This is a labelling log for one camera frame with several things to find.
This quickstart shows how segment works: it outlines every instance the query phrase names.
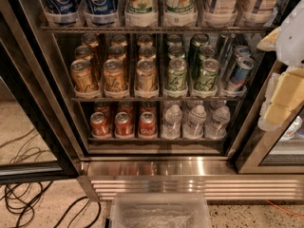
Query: black cable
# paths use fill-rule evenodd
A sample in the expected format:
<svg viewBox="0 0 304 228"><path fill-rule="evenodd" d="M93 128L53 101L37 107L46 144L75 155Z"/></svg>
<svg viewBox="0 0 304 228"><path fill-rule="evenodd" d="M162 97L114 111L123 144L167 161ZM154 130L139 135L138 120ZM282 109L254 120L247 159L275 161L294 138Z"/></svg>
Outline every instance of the black cable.
<svg viewBox="0 0 304 228"><path fill-rule="evenodd" d="M23 135L23 136L21 136L21 137L18 137L18 138L16 138L16 139L11 140L11 141L2 143L2 144L0 145L0 148L3 148L3 147L5 147L6 145L8 145L8 144L10 144L10 143L14 143L14 142L16 142L16 141L22 140L23 138L25 138L27 135L29 135L29 134L30 134L32 131L34 131L34 130L35 130L35 128L31 129L29 133L26 133L25 135Z"/></svg>
<svg viewBox="0 0 304 228"><path fill-rule="evenodd" d="M62 217L61 217L61 218L58 220L58 222L55 224L54 228L57 228L57 227L61 224L61 222L64 220L64 218L66 217L66 215L68 214L68 212L72 209L72 207L73 207L76 203L78 203L78 202L81 201L81 200L85 200L85 199L87 199L87 196L78 198L78 199L76 199L72 204L70 204L69 207L68 207L68 208L66 209L66 211L64 212L64 214L62 215ZM100 204L99 202L97 202L97 204L98 204L98 212L97 212L96 218L95 218L92 222L90 222L87 226L85 226L85 228L91 227L91 226L98 220L98 218L99 218L99 216L100 216L100 214L101 214L101 211L102 211L102 206L101 206L101 204ZM76 214L76 216L73 218L73 220L75 220L75 218L84 210L84 208L83 208L80 212L78 212L78 213Z"/></svg>

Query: green soda can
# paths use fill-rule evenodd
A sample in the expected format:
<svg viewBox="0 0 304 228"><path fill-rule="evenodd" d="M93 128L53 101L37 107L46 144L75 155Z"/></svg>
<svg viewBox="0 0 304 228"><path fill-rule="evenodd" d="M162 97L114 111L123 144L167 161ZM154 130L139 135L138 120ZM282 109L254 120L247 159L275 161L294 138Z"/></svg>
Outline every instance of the green soda can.
<svg viewBox="0 0 304 228"><path fill-rule="evenodd" d="M187 84L188 64L184 59L174 58L167 69L167 89L170 91L183 91Z"/></svg>
<svg viewBox="0 0 304 228"><path fill-rule="evenodd" d="M208 58L215 59L217 56L217 50L211 45L204 45L199 47L199 51L195 58L195 62L192 66L192 79L196 80L196 78L200 74L200 64Z"/></svg>
<svg viewBox="0 0 304 228"><path fill-rule="evenodd" d="M209 44L209 36L207 34L195 34L190 40L189 48L189 66L192 67L196 54L201 46Z"/></svg>
<svg viewBox="0 0 304 228"><path fill-rule="evenodd" d="M220 63L216 59L206 59L200 63L199 77L194 82L197 91L210 91L216 84Z"/></svg>

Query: refrigerator shelf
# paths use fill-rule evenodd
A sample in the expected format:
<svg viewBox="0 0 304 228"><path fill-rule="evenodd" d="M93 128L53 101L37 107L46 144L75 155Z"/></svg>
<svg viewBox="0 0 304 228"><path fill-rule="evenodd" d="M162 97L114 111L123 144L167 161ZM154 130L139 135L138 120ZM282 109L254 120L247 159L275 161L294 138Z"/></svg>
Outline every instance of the refrigerator shelf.
<svg viewBox="0 0 304 228"><path fill-rule="evenodd" d="M108 27L108 28L89 28L89 27L62 27L53 28L50 26L41 26L41 29L50 33L104 33L104 34L165 34L165 33L263 33L270 32L276 27L260 28L201 28L201 27L153 27L153 28L128 28L128 27Z"/></svg>

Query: plastic container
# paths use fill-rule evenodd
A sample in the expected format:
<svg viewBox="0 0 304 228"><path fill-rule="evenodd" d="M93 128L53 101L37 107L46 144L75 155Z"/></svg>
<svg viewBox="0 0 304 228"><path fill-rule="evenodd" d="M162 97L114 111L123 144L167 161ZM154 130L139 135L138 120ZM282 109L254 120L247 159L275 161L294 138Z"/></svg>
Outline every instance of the plastic container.
<svg viewBox="0 0 304 228"><path fill-rule="evenodd" d="M233 92L233 91L228 91L222 87L221 82L218 82L218 87L219 87L219 96L227 96L231 98L235 97L242 97L247 91L246 85L242 88L241 91Z"/></svg>
<svg viewBox="0 0 304 228"><path fill-rule="evenodd" d="M211 228L207 202L200 193L117 194L110 219L111 228Z"/></svg>
<svg viewBox="0 0 304 228"><path fill-rule="evenodd" d="M68 14L54 14L48 11L48 8L44 9L45 16L47 21L51 27L62 27L57 23L74 23L69 27L81 27L84 25L85 17L84 11L86 9L86 1L82 0L79 8L76 12L68 13Z"/></svg>

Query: plastic bottle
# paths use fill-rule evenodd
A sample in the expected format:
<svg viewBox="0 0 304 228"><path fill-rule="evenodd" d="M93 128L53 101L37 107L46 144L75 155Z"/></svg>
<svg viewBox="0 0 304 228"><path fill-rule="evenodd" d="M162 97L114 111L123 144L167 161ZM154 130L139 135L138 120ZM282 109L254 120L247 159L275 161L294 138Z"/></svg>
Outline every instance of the plastic bottle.
<svg viewBox="0 0 304 228"><path fill-rule="evenodd" d="M188 119L183 125L183 137L198 139L202 137L202 127L206 121L206 112L202 105L195 106L189 113Z"/></svg>
<svg viewBox="0 0 304 228"><path fill-rule="evenodd" d="M161 136L173 140L181 135L182 111L177 104L173 104L162 118Z"/></svg>
<svg viewBox="0 0 304 228"><path fill-rule="evenodd" d="M220 140L227 134L226 126L230 122L230 111L228 106L218 108L212 118L206 122L205 138Z"/></svg>

